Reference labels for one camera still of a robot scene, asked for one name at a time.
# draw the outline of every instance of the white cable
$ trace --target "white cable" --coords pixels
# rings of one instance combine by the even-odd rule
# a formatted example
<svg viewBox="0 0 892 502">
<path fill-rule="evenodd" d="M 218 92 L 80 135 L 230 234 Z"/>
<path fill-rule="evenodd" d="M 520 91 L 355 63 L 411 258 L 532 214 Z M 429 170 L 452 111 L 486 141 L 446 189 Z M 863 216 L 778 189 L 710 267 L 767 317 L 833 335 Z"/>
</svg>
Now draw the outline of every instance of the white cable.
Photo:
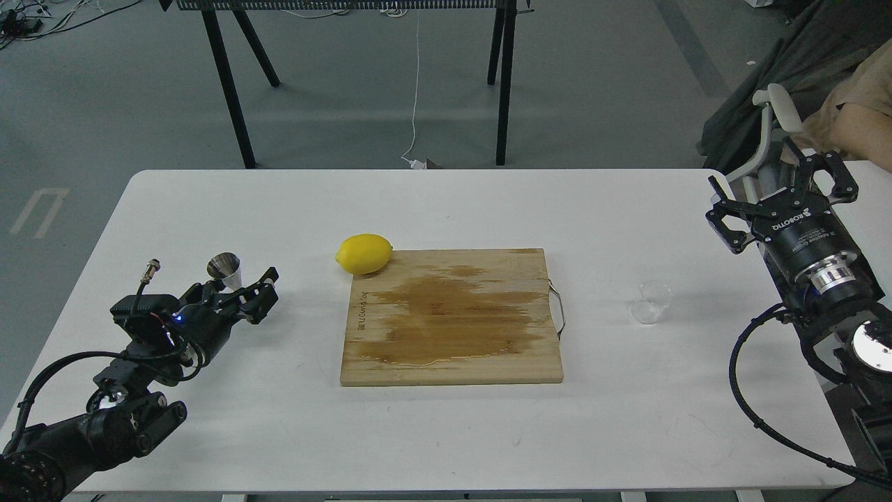
<svg viewBox="0 0 892 502">
<path fill-rule="evenodd" d="M 319 16 L 304 16 L 304 15 L 300 15 L 300 14 L 298 14 L 298 13 L 295 13 L 295 12 L 293 12 L 293 11 L 286 11 L 286 10 L 281 10 L 281 9 L 280 9 L 279 11 L 280 11 L 281 13 L 289 13 L 289 14 L 291 14 L 292 16 L 297 16 L 297 17 L 299 17 L 299 18 L 301 18 L 301 19 L 322 19 L 322 18 L 327 18 L 327 17 L 331 17 L 331 16 L 345 16 L 345 15 L 347 15 L 347 14 L 350 13 L 350 9 L 335 9 L 335 10 L 333 10 L 332 12 L 330 12 L 330 13 L 328 13 L 328 14 L 322 14 L 322 15 L 319 15 Z"/>
<path fill-rule="evenodd" d="M 416 61 L 416 66 L 415 66 L 415 103 L 412 105 L 412 143 L 411 143 L 411 145 L 409 145 L 409 149 L 406 150 L 406 153 L 400 157 L 402 160 L 408 162 L 409 165 L 412 165 L 412 161 L 407 159 L 406 155 L 408 155 L 409 152 L 412 151 L 412 148 L 415 147 L 415 138 L 416 138 L 416 132 L 417 132 L 417 130 L 415 129 L 415 112 L 418 109 L 418 81 L 419 81 L 419 78 L 421 77 L 421 37 L 420 37 L 421 11 L 419 10 L 417 12 L 418 12 L 418 20 L 415 25 L 415 61 Z"/>
<path fill-rule="evenodd" d="M 409 9 L 381 9 L 381 14 L 386 14 L 389 18 L 401 18 L 409 13 Z"/>
</svg>

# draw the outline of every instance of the black cable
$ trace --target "black cable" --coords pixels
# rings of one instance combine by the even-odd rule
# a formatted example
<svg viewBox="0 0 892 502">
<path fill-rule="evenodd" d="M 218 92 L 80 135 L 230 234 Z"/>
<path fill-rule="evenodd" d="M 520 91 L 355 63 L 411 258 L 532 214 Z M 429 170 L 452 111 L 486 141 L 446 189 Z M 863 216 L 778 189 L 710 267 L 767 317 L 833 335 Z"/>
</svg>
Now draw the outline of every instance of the black cable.
<svg viewBox="0 0 892 502">
<path fill-rule="evenodd" d="M 148 282 L 139 282 L 139 288 L 136 288 L 136 294 L 133 297 L 133 303 L 130 304 L 130 316 L 128 317 L 128 319 L 136 315 L 136 308 L 139 306 L 139 299 L 143 297 L 143 290 L 145 289 L 145 286 L 147 284 Z"/>
<path fill-rule="evenodd" d="M 131 363 L 139 364 L 153 372 L 158 373 L 160 376 L 167 378 L 169 380 L 174 381 L 189 381 L 198 374 L 198 372 L 202 369 L 200 366 L 195 368 L 195 371 L 190 373 L 186 377 L 180 377 L 177 375 L 169 375 L 166 374 L 157 368 L 147 364 L 146 360 L 153 360 L 153 358 L 143 358 L 143 357 L 133 357 L 133 356 L 125 356 L 123 354 L 118 354 L 115 352 L 102 352 L 102 351 L 94 351 L 94 352 L 79 352 L 77 354 L 72 354 L 70 356 L 65 356 L 62 359 L 55 361 L 54 363 L 48 365 L 44 368 L 40 373 L 34 377 L 34 380 L 28 386 L 28 390 L 25 391 L 25 396 L 22 401 L 18 404 L 19 406 L 19 416 L 16 419 L 15 430 L 12 433 L 12 439 L 9 443 L 7 443 L 6 448 L 4 448 L 4 454 L 9 455 L 15 451 L 16 448 L 19 447 L 19 443 L 21 442 L 22 433 L 25 431 L 26 424 L 28 422 L 28 416 L 31 413 L 31 407 L 34 405 L 34 401 L 37 398 L 37 393 L 46 385 L 46 383 L 53 378 L 53 376 L 61 371 L 64 367 L 69 364 L 76 363 L 77 361 L 81 361 L 83 359 L 88 359 L 91 357 L 110 357 L 112 359 L 120 359 L 122 361 L 129 361 Z"/>
<path fill-rule="evenodd" d="M 133 4 L 124 5 L 123 7 L 118 7 L 117 9 L 114 9 L 114 10 L 109 11 L 109 12 L 107 12 L 107 13 L 99 14 L 98 16 L 94 17 L 94 18 L 91 19 L 91 20 L 84 21 L 84 22 L 82 22 L 82 23 L 80 23 L 80 24 L 76 24 L 76 25 L 74 25 L 74 26 L 70 26 L 70 27 L 65 28 L 65 29 L 58 29 L 58 30 L 56 30 L 56 31 L 47 31 L 47 32 L 44 33 L 43 35 L 35 35 L 34 37 L 29 37 L 29 40 L 36 40 L 36 39 L 38 39 L 38 38 L 49 37 L 50 35 L 55 35 L 56 33 L 63 33 L 63 32 L 65 32 L 65 31 L 71 31 L 71 30 L 73 30 L 73 29 L 75 29 L 75 28 L 80 28 L 81 26 L 84 26 L 85 24 L 89 24 L 89 23 L 91 23 L 91 22 L 93 22 L 93 21 L 96 21 L 97 19 L 102 19 L 103 17 L 105 17 L 105 16 L 107 16 L 107 15 L 109 15 L 109 14 L 114 14 L 114 13 L 123 11 L 124 9 L 129 9 L 130 7 L 132 7 L 132 6 L 136 5 L 136 4 L 140 4 L 140 3 L 142 3 L 142 1 L 143 1 L 143 0 L 136 0 Z"/>
<path fill-rule="evenodd" d="M 809 456 L 822 464 L 827 465 L 828 467 L 832 467 L 837 469 L 843 473 L 846 473 L 857 480 L 861 480 L 867 483 L 870 483 L 876 487 L 882 489 L 892 490 L 892 479 L 889 479 L 886 476 L 881 476 L 876 473 L 871 473 L 869 471 L 865 471 L 864 469 L 859 469 L 853 465 L 842 464 L 833 460 L 832 458 L 821 456 L 817 453 L 814 453 L 812 450 L 808 448 L 804 448 L 798 445 L 791 439 L 788 439 L 784 435 L 777 432 L 775 429 L 770 427 L 765 420 L 762 419 L 752 407 L 749 406 L 747 400 L 743 398 L 743 394 L 740 392 L 740 386 L 737 381 L 737 361 L 740 355 L 740 349 L 743 347 L 743 344 L 749 339 L 749 336 L 753 334 L 753 331 L 756 330 L 759 326 L 762 326 L 766 322 L 771 319 L 781 319 L 784 315 L 788 314 L 789 311 L 781 310 L 783 304 L 777 304 L 761 313 L 758 317 L 750 321 L 749 325 L 746 329 L 740 333 L 740 336 L 737 339 L 737 343 L 734 344 L 734 349 L 731 351 L 731 362 L 728 366 L 728 380 L 731 384 L 731 393 L 734 395 L 734 399 L 737 401 L 740 409 L 743 410 L 743 413 L 749 418 L 750 422 L 753 425 L 768 435 L 769 438 L 778 441 L 783 446 L 790 448 L 802 455 Z"/>
</svg>

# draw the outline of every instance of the white plastic part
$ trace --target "white plastic part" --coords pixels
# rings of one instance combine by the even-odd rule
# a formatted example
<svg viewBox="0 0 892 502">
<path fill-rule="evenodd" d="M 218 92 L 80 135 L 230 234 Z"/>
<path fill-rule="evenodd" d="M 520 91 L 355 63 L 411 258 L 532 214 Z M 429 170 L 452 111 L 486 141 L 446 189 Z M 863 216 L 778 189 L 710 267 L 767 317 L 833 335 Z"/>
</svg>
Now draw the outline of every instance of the white plastic part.
<svg viewBox="0 0 892 502">
<path fill-rule="evenodd" d="M 768 84 L 768 97 L 780 128 L 790 134 L 802 132 L 802 120 L 799 118 L 799 111 L 789 97 L 787 89 L 781 84 Z"/>
</svg>

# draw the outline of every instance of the gray floor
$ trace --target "gray floor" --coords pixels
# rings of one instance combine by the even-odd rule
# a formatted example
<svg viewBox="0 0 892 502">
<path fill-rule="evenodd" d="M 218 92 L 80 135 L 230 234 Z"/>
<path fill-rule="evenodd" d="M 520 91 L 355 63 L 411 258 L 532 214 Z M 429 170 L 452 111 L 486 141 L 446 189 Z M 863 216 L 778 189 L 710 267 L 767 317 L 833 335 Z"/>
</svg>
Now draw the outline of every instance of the gray floor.
<svg viewBox="0 0 892 502">
<path fill-rule="evenodd" d="M 108 0 L 103 8 L 124 4 Z M 64 14 L 68 5 L 53 13 Z M 533 7 L 517 24 L 510 169 L 698 168 L 694 145 L 704 120 L 785 29 L 778 10 L 741 0 L 537 0 Z M 72 24 L 98 13 L 91 4 Z M 445 169 L 495 167 L 498 92 L 485 85 L 491 13 L 251 18 L 281 88 L 267 85 L 232 16 L 220 15 L 263 168 L 407 169 L 400 157 L 412 140 L 416 40 L 417 140 L 409 158 L 428 157 Z M 7 229 L 0 232 L 0 409 L 12 408 L 128 179 L 146 169 L 241 167 L 199 13 L 176 6 L 164 13 L 143 2 L 0 52 L 0 226 Z M 20 221 L 41 188 L 67 189 L 45 235 L 41 223 L 54 197 L 42 197 Z M 221 204 L 239 202 L 221 194 Z M 152 217 L 151 207 L 145 217 Z M 214 223 L 212 208 L 184 217 Z M 821 493 L 766 492 L 765 499 L 806 502 Z M 581 497 L 619 500 L 618 494 Z M 205 500 L 104 500 L 144 499 Z"/>
</svg>

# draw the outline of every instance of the table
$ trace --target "table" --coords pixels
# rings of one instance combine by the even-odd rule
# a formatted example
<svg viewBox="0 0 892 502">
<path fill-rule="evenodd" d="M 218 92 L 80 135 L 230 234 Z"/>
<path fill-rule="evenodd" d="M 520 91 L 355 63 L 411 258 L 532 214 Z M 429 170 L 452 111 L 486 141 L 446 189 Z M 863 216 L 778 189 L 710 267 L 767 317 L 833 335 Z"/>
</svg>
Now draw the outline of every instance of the table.
<svg viewBox="0 0 892 502">
<path fill-rule="evenodd" d="M 173 0 L 160 0 L 161 8 L 168 10 Z M 177 6 L 183 11 L 201 11 L 204 28 L 211 43 L 211 52 L 217 66 L 217 74 L 223 87 L 229 117 L 235 129 L 235 138 L 246 169 L 253 169 L 257 162 L 248 137 L 248 128 L 244 123 L 242 106 L 235 90 L 235 81 L 223 34 L 220 32 L 217 11 L 232 11 L 239 28 L 244 33 L 251 50 L 257 57 L 269 85 L 279 87 L 279 77 L 267 57 L 267 53 L 251 25 L 246 11 L 249 10 L 282 10 L 282 9 L 495 9 L 495 22 L 492 25 L 492 44 L 490 47 L 490 64 L 486 83 L 495 85 L 496 72 L 499 68 L 501 53 L 501 83 L 499 90 L 499 123 L 496 131 L 496 165 L 505 165 L 508 149 L 508 106 L 511 95 L 511 71 L 514 64 L 514 34 L 516 18 L 519 13 L 531 12 L 530 0 L 527 0 L 526 11 L 517 10 L 517 0 L 177 0 Z"/>
<path fill-rule="evenodd" d="M 204 280 L 211 256 L 230 251 L 241 257 L 246 282 L 275 265 L 281 299 L 259 326 L 236 325 L 195 381 L 159 388 L 189 407 L 173 436 L 147 458 L 95 474 L 80 490 L 331 494 L 848 483 L 848 476 L 764 436 L 734 404 L 731 347 L 777 293 L 755 249 L 732 255 L 706 223 L 710 173 L 137 174 L 36 368 L 80 350 L 124 348 L 127 336 L 108 308 L 132 293 L 149 258 L 161 260 L 161 271 L 146 293 L 179 295 Z M 863 198 L 879 202 L 889 185 L 865 183 Z M 361 232 L 384 235 L 398 249 L 544 248 L 567 319 L 564 382 L 342 388 L 351 277 L 334 254 L 341 240 Z M 871 250 L 874 268 L 892 261 L 889 247 L 861 245 Z M 627 310 L 643 280 L 674 291 L 666 317 L 652 326 L 635 323 Z M 31 422 L 80 413 L 103 367 L 84 362 L 51 381 Z M 760 330 L 744 347 L 739 377 L 750 404 L 775 429 L 851 461 L 790 327 Z M 11 427 L 10 418 L 0 433 L 8 437 Z"/>
</svg>

